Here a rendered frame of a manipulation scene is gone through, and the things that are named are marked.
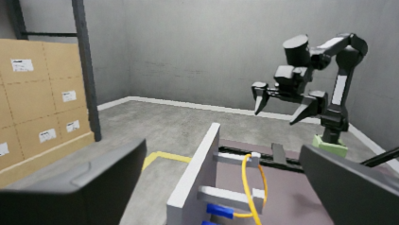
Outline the yellow patch cord with blue plugs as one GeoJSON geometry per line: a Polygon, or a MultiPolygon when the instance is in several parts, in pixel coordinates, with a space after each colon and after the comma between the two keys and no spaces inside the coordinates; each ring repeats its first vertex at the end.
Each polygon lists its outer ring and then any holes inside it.
{"type": "MultiPolygon", "coordinates": [[[[257,215],[257,213],[256,213],[256,211],[255,211],[254,205],[253,205],[253,203],[252,203],[252,198],[251,198],[250,191],[249,191],[249,188],[248,188],[248,185],[247,185],[247,180],[246,180],[245,165],[246,165],[246,161],[247,161],[247,159],[248,159],[249,157],[252,157],[251,154],[246,155],[245,158],[244,158],[244,160],[243,160],[243,163],[242,163],[242,179],[243,179],[243,184],[244,184],[246,196],[247,196],[249,205],[250,205],[251,210],[252,210],[252,214],[249,214],[249,215],[240,215],[240,214],[234,213],[234,216],[238,216],[238,217],[252,217],[252,215],[253,215],[254,220],[255,220],[255,222],[256,222],[256,225],[261,225],[260,220],[259,220],[259,218],[258,218],[258,215],[257,215]]],[[[259,165],[258,168],[259,168],[259,170],[260,170],[260,172],[261,172],[261,175],[262,175],[262,177],[263,177],[264,186],[265,186],[265,200],[264,200],[264,206],[265,206],[265,203],[266,203],[266,201],[267,201],[267,195],[268,195],[267,182],[266,182],[266,178],[265,178],[265,175],[264,175],[264,172],[263,172],[261,166],[259,165]]],[[[264,208],[264,206],[263,206],[263,208],[264,208]]]]}

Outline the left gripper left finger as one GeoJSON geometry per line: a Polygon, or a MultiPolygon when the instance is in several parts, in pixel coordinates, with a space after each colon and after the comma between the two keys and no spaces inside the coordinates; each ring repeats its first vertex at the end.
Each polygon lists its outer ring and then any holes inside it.
{"type": "Polygon", "coordinates": [[[119,225],[147,157],[137,138],[21,189],[0,189],[0,225],[119,225]]]}

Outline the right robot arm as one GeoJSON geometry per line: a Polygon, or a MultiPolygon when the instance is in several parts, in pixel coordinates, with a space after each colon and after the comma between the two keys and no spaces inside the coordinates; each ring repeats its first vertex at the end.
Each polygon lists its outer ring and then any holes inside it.
{"type": "Polygon", "coordinates": [[[320,138],[323,143],[341,146],[340,134],[349,129],[345,102],[355,68],[363,61],[368,52],[366,41],[358,38],[353,32],[339,33],[327,43],[309,48],[307,34],[302,34],[285,41],[284,50],[287,65],[290,66],[277,67],[273,77],[276,81],[274,86],[275,89],[279,85],[293,86],[296,92],[299,91],[301,82],[305,82],[306,78],[312,82],[314,70],[324,70],[331,63],[331,50],[332,57],[336,55],[338,74],[331,103],[325,114],[321,116],[321,126],[324,126],[325,129],[320,138]]]}

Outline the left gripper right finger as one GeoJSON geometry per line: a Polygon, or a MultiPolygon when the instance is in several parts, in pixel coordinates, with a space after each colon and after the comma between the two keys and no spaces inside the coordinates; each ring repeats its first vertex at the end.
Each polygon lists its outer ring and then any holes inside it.
{"type": "Polygon", "coordinates": [[[299,161],[335,225],[399,225],[399,179],[312,145],[299,161]]]}

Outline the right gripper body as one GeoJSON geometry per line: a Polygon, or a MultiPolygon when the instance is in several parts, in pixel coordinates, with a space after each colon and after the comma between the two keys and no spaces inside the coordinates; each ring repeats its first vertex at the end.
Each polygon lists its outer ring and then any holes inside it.
{"type": "MultiPolygon", "coordinates": [[[[302,101],[304,99],[304,95],[302,95],[304,93],[304,91],[302,92],[302,90],[304,90],[307,82],[308,82],[307,79],[306,79],[305,83],[302,82],[302,85],[298,92],[296,92],[296,89],[293,89],[293,86],[279,85],[278,90],[275,90],[275,89],[270,89],[269,85],[267,83],[255,82],[252,85],[253,98],[256,101],[255,95],[254,95],[254,88],[260,88],[260,89],[264,89],[266,102],[269,101],[269,96],[271,96],[271,97],[276,97],[276,98],[281,97],[282,99],[280,98],[280,100],[302,104],[302,101]]],[[[309,90],[307,94],[309,96],[316,97],[316,98],[320,97],[320,98],[318,98],[318,100],[319,100],[318,101],[318,114],[324,115],[327,110],[327,107],[328,107],[329,94],[327,94],[327,92],[316,91],[316,90],[309,90]]]]}

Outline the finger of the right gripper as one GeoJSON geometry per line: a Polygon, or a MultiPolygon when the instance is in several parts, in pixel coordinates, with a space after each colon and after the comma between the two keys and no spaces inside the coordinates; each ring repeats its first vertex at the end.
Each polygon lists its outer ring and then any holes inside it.
{"type": "Polygon", "coordinates": [[[267,105],[266,98],[265,98],[265,93],[264,89],[260,88],[254,88],[254,94],[256,100],[256,105],[255,105],[255,110],[254,110],[254,115],[259,114],[264,107],[267,105]]]}
{"type": "Polygon", "coordinates": [[[289,124],[290,126],[298,123],[299,121],[309,117],[318,115],[318,99],[312,96],[304,96],[301,106],[292,116],[289,124]],[[309,106],[309,107],[308,107],[309,106]],[[306,110],[305,108],[308,107],[306,110]]]}

